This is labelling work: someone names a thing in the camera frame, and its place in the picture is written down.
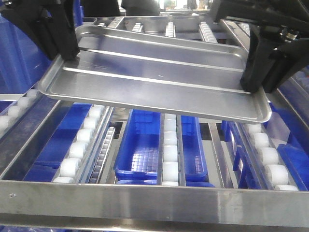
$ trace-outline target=aluminum baking tray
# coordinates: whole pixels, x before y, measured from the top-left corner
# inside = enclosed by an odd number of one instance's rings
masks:
[[[60,100],[238,122],[264,122],[261,88],[242,90],[247,53],[225,44],[81,26],[76,60],[58,56],[39,90]]]

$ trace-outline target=blue crate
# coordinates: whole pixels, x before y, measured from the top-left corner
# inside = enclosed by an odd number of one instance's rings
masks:
[[[114,166],[118,180],[156,179],[160,115],[141,110],[130,112]]]
[[[35,165],[58,169],[78,129],[86,117],[90,104],[74,104],[57,130],[35,160]]]
[[[19,226],[1,226],[0,232],[72,232],[72,230],[54,228],[30,228]]]
[[[181,116],[186,181],[208,181],[208,171],[198,118]]]
[[[299,147],[280,144],[278,152],[289,169],[299,190],[309,189],[309,157],[305,151]]]
[[[235,127],[234,122],[222,121],[221,129],[224,133],[225,142],[228,151],[233,154],[233,171],[239,179],[239,189],[261,189],[261,186],[255,181],[252,171],[250,169],[251,162],[248,158],[247,151],[244,149],[243,141],[240,138],[239,131]]]
[[[83,24],[83,8],[81,7],[80,0],[74,0],[73,17],[75,27],[78,27]]]
[[[74,1],[74,22],[76,27],[83,24],[80,0]],[[41,79],[50,64],[27,35],[0,15],[1,94],[25,93]]]
[[[182,116],[184,167],[187,181],[208,181],[198,119]],[[118,180],[157,177],[160,113],[133,110],[115,162]]]
[[[13,101],[0,101],[0,114],[2,111],[8,108],[12,103]]]
[[[156,180],[120,180],[118,185],[156,185]],[[187,186],[192,187],[211,187],[215,186],[209,182],[186,182]]]

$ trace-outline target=blue plastic box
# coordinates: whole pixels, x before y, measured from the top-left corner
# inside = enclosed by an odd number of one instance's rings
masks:
[[[115,162],[118,180],[156,179],[160,113],[133,110]]]
[[[80,0],[74,1],[74,22],[83,24]],[[0,94],[25,93],[50,64],[27,35],[0,15]]]
[[[309,189],[309,157],[305,151],[291,145],[280,144],[278,152],[289,169],[299,190]]]
[[[72,106],[35,160],[35,165],[59,168],[90,107],[90,104],[83,103],[75,103]]]
[[[187,181],[208,181],[198,119],[182,116],[183,154]],[[156,180],[160,113],[133,110],[115,162],[118,180]]]
[[[181,116],[186,181],[208,181],[208,171],[198,118]]]
[[[116,184],[118,185],[156,185],[156,180],[120,180]],[[209,182],[189,182],[187,181],[186,186],[215,188],[215,186]]]

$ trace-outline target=metal rod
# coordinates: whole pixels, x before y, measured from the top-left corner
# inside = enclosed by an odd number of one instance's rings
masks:
[[[104,227],[109,219],[120,219],[113,230],[128,226],[128,218],[154,221],[158,230],[166,229],[160,227],[160,221],[215,223],[218,227],[247,225],[247,231],[252,225],[289,227],[290,231],[294,227],[309,228],[308,193],[301,191],[3,180],[0,189],[1,225],[29,225],[25,221],[29,217],[33,219],[31,226],[55,223],[53,227],[70,228],[81,227],[79,220],[83,218],[89,220],[89,228]],[[62,224],[61,219],[65,218],[68,224]]]
[[[183,130],[181,116],[176,116],[177,123],[177,140],[178,140],[178,166],[179,166],[179,185],[186,186],[185,182],[185,168],[184,168],[184,154],[183,154]]]
[[[42,97],[0,143],[0,179],[21,180],[72,106]]]
[[[208,126],[211,132],[212,148],[215,154],[216,158],[215,160],[217,161],[216,165],[219,169],[221,186],[223,188],[233,188],[233,183],[231,180],[230,173],[228,172],[228,167],[224,157],[224,152],[220,141],[217,126],[215,123],[209,123]]]

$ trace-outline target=metal frame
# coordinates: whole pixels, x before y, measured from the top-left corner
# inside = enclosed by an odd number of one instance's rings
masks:
[[[275,226],[297,232],[309,227],[307,192],[5,180],[0,189],[3,225],[110,231],[141,230],[142,225],[151,231],[183,231],[182,226],[277,231]]]

